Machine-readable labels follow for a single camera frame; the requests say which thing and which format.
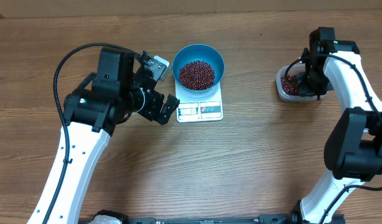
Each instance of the wood surface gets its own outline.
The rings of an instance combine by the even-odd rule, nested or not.
[[[116,127],[98,161],[81,217],[247,217],[286,213],[324,171],[324,144],[340,117],[335,94],[278,98],[277,71],[297,59],[318,26],[354,40],[382,101],[382,10],[0,19],[0,223],[25,223],[54,161],[60,120],[54,71],[91,42],[147,50],[172,61],[189,44],[226,63],[224,119],[161,126],[139,115]],[[61,101],[96,70],[100,49],[74,55],[58,79]],[[175,93],[174,79],[157,91]],[[367,185],[382,185],[382,176]],[[337,211],[348,223],[382,223],[382,192],[356,190]]]
[[[0,0],[4,18],[382,9],[382,0]]]

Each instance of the kitchen scale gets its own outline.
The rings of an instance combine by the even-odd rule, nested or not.
[[[185,90],[175,82],[176,98],[180,100],[176,110],[179,123],[221,121],[223,119],[223,102],[220,83],[209,92],[196,94]]]

